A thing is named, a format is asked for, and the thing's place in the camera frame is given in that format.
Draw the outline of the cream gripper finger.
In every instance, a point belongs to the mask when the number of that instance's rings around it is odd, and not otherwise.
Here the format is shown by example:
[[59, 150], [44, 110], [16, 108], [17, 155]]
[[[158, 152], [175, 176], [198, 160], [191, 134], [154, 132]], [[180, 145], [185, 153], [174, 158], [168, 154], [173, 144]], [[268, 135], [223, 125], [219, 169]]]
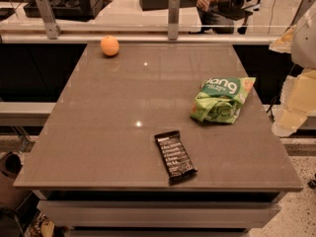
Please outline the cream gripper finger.
[[277, 40], [270, 44], [269, 50], [278, 53], [291, 53], [295, 28], [296, 26], [291, 26], [288, 30], [286, 30]]
[[298, 76], [287, 76], [281, 90], [280, 110], [272, 126], [279, 137], [297, 132], [316, 111], [316, 70], [304, 69]]

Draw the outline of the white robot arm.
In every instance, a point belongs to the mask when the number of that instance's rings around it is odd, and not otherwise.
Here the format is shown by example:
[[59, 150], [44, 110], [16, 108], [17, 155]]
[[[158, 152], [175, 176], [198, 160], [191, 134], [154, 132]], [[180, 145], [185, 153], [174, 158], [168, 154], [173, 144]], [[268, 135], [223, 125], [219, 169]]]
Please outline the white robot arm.
[[304, 13], [269, 49], [289, 53], [292, 62], [303, 68], [298, 76], [285, 78], [272, 126], [274, 135], [288, 137], [316, 111], [316, 15]]

